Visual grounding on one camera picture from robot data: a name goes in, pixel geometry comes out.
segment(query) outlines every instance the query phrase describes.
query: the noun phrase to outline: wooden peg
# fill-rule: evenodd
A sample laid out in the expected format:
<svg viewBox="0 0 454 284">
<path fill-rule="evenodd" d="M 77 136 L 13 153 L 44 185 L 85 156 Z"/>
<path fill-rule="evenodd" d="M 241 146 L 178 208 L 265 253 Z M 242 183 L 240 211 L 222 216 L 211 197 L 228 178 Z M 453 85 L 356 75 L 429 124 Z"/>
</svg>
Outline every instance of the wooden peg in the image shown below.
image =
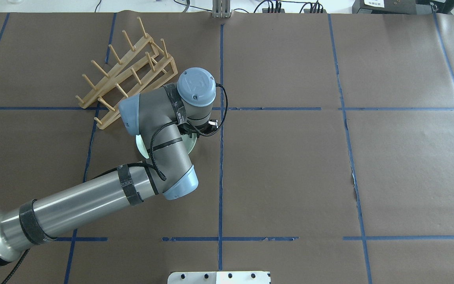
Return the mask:
<svg viewBox="0 0 454 284">
<path fill-rule="evenodd" d="M 99 118 L 94 117 L 94 120 L 97 121 L 97 123 L 98 123 L 99 125 L 102 125 L 102 122 L 99 120 Z"/>
<path fill-rule="evenodd" d="M 139 86 L 143 86 L 143 83 L 142 83 L 141 80 L 139 79 L 139 77 L 138 77 L 138 75 L 136 74 L 136 71 L 134 70 L 134 68 L 131 68 L 131 72 L 133 73 L 134 78 L 136 78 L 136 80 L 138 81 Z"/>
<path fill-rule="evenodd" d="M 106 71 L 103 70 L 103 69 L 101 68 L 101 66 L 99 66 L 99 64 L 96 63 L 96 61 L 91 60 L 90 62 L 92 62 L 92 63 L 94 64 L 94 66 L 95 66 L 97 69 L 99 69 L 99 71 L 101 71 L 101 73 L 104 75 L 104 77 L 106 77 L 106 78 L 109 78 L 109 77 L 110 77 L 110 76 L 108 75 L 108 73 L 106 73 Z"/>
<path fill-rule="evenodd" d="M 141 21 L 141 18 L 140 17 L 136 17 L 136 18 L 139 20 L 139 25 L 141 26 L 141 30 L 143 31 L 143 36 L 145 38 L 148 38 L 148 34 L 145 31 L 145 27 L 143 26 L 143 22 Z"/>
<path fill-rule="evenodd" d="M 169 58 L 169 53 L 167 53 L 166 43 L 164 42 L 164 39 L 161 38 L 160 42 L 162 43 L 162 46 L 164 47 L 164 54 L 166 54 L 166 58 Z"/>
<path fill-rule="evenodd" d="M 113 52 L 113 55 L 115 55 L 115 58 L 117 59 L 117 62 L 122 65 L 122 61 L 120 61 L 120 58 L 118 56 L 118 54 L 115 52 L 115 49 L 113 48 L 112 45 L 108 45 L 108 47 L 110 48 L 110 50 Z"/>
<path fill-rule="evenodd" d="M 150 65 L 150 68 L 152 68 L 152 71 L 155 72 L 155 66 L 153 66 L 152 58 L 148 52 L 145 52 L 146 58 L 148 59 L 148 64 Z"/>
<path fill-rule="evenodd" d="M 129 95 L 127 95 L 126 91 L 124 91 L 124 89 L 118 83 L 115 84 L 115 86 L 117 87 L 117 89 L 119 89 L 119 91 L 122 93 L 122 95 L 124 95 L 124 97 L 129 97 Z"/>
<path fill-rule="evenodd" d="M 82 74 L 82 77 L 83 79 L 85 79 L 85 81 L 87 81 L 87 83 L 89 83 L 90 87 L 93 89 L 93 90 L 97 90 L 96 86 L 94 86 L 94 84 L 92 84 L 92 81 L 89 79 L 89 77 L 87 77 L 87 75 L 85 74 Z"/>
<path fill-rule="evenodd" d="M 81 104 L 85 104 L 85 102 L 83 101 L 83 99 L 81 99 L 81 97 L 78 97 L 77 95 L 74 96 L 78 99 L 78 102 L 80 102 Z"/>
<path fill-rule="evenodd" d="M 113 106 L 110 106 L 110 104 L 108 104 L 104 99 L 102 99 L 102 97 L 98 97 L 97 100 L 103 104 L 105 107 L 108 108 L 108 110 L 114 112 L 115 111 L 115 108 L 113 108 Z"/>
<path fill-rule="evenodd" d="M 136 49 L 134 48 L 134 45 L 132 45 L 132 42 L 131 42 L 131 40 L 129 39 L 129 36 L 127 35 L 127 33 L 126 33 L 126 30 L 123 30 L 122 32 L 124 33 L 124 36 L 126 37 L 127 42 L 128 42 L 129 45 L 131 46 L 131 50 L 132 50 L 132 51 L 135 51 Z"/>
</svg>

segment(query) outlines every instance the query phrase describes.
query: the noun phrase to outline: black device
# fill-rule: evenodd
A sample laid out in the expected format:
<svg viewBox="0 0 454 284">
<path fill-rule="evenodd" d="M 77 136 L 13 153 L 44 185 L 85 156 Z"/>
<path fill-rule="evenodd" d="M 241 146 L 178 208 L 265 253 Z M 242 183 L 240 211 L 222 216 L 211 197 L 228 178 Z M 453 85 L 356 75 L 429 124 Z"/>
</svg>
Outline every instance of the black device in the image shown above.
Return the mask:
<svg viewBox="0 0 454 284">
<path fill-rule="evenodd" d="M 454 0 L 355 0 L 353 14 L 449 14 Z"/>
<path fill-rule="evenodd" d="M 416 15 L 415 0 L 355 0 L 353 14 L 411 14 Z"/>
</svg>

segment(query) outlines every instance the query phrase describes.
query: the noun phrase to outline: light blue joint cover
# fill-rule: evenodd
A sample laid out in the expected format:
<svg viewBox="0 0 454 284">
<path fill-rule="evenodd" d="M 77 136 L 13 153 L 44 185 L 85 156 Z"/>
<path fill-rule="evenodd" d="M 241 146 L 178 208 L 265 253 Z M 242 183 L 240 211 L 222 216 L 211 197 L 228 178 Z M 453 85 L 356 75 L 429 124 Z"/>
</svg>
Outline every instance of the light blue joint cover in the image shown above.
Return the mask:
<svg viewBox="0 0 454 284">
<path fill-rule="evenodd" d="M 209 106 L 215 100 L 215 78 L 199 67 L 185 70 L 178 79 L 177 88 L 182 99 L 195 107 Z"/>
<path fill-rule="evenodd" d="M 139 93 L 123 99 L 119 104 L 119 111 L 127 132 L 133 136 L 139 135 Z"/>
<path fill-rule="evenodd" d="M 187 173 L 162 195 L 164 195 L 167 200 L 173 200 L 193 192 L 198 185 L 199 181 L 195 174 L 194 165 L 192 165 Z"/>
</svg>

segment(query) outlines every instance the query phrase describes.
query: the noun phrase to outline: white label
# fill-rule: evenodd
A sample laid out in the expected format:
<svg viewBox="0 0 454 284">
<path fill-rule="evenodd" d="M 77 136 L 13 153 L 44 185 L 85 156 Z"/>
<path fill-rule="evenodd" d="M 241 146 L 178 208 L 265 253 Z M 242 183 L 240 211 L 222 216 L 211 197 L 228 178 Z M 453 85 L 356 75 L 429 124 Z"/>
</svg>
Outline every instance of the white label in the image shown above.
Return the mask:
<svg viewBox="0 0 454 284">
<path fill-rule="evenodd" d="M 384 0 L 364 0 L 365 5 L 384 8 Z"/>
</svg>

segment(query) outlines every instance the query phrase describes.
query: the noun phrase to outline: gray joint cap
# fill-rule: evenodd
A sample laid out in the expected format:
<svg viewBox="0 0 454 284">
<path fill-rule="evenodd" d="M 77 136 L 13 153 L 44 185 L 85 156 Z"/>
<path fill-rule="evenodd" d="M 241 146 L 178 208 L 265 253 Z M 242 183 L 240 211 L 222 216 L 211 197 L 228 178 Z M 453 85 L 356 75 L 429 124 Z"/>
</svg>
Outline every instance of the gray joint cap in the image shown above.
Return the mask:
<svg viewBox="0 0 454 284">
<path fill-rule="evenodd" d="M 195 107 L 209 106 L 215 100 L 215 78 L 199 67 L 185 70 L 178 79 L 177 88 L 182 99 Z"/>
<path fill-rule="evenodd" d="M 123 99 L 119 104 L 120 116 L 124 121 L 127 132 L 130 135 L 139 135 L 139 96 L 137 93 L 132 97 Z"/>
</svg>

